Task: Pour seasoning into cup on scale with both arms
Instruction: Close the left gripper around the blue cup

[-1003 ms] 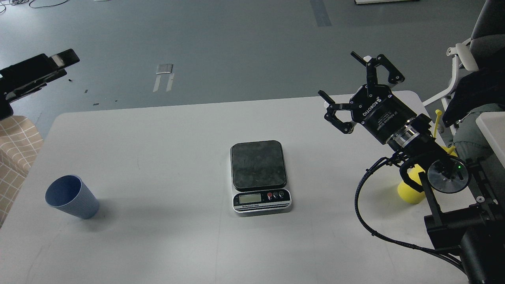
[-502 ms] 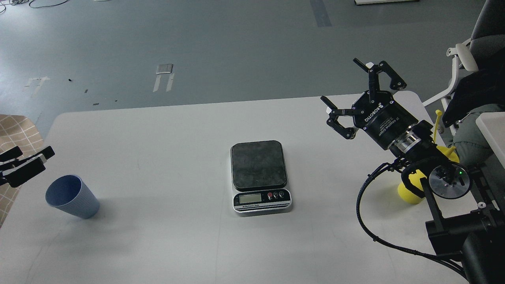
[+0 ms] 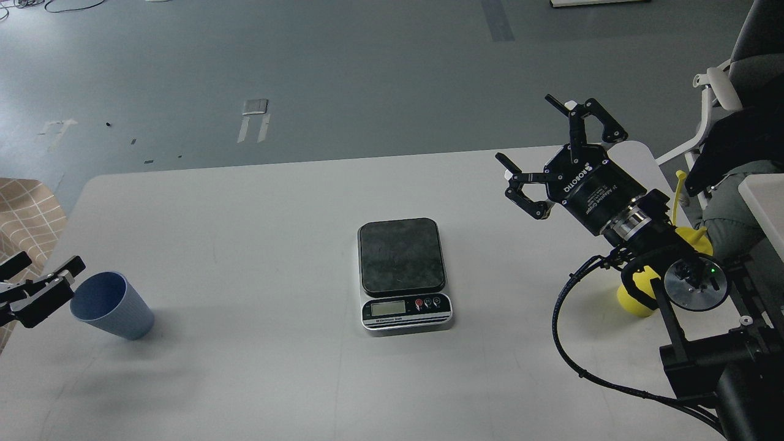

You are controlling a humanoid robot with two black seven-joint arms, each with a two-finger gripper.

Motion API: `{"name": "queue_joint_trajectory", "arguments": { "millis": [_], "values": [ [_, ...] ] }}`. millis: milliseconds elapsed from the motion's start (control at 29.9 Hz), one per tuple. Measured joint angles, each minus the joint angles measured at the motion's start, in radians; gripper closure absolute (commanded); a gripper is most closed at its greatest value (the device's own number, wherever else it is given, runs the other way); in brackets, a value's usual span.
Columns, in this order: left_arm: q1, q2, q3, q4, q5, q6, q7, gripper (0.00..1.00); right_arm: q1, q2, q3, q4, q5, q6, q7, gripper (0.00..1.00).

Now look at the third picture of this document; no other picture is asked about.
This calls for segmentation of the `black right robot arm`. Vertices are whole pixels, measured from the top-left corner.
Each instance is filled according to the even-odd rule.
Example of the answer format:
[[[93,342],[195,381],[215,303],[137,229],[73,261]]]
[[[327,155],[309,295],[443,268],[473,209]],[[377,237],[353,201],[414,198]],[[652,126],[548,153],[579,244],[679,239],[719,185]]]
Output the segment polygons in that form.
[[[666,405],[727,440],[782,439],[782,297],[755,280],[748,257],[722,263],[677,233],[668,195],[647,189],[609,156],[627,131],[597,100],[546,101],[568,120],[568,142],[540,172],[524,172],[506,154],[507,198],[543,220],[555,206],[570,213],[611,251],[588,258],[558,294],[551,336],[581,379]],[[561,308],[597,268],[616,269],[630,298],[663,321],[669,342],[659,358],[672,397],[619,385],[590,373],[561,343]]]

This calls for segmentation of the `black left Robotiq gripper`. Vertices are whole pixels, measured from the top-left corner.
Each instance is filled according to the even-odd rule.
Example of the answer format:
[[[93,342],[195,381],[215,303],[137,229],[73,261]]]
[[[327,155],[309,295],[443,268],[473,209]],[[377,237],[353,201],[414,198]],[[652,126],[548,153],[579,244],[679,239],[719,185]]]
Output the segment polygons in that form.
[[[1,281],[9,281],[32,265],[25,251],[1,263]],[[53,273],[16,283],[1,282],[1,327],[21,323],[34,328],[75,296],[71,285],[86,265],[78,255],[71,257]]]

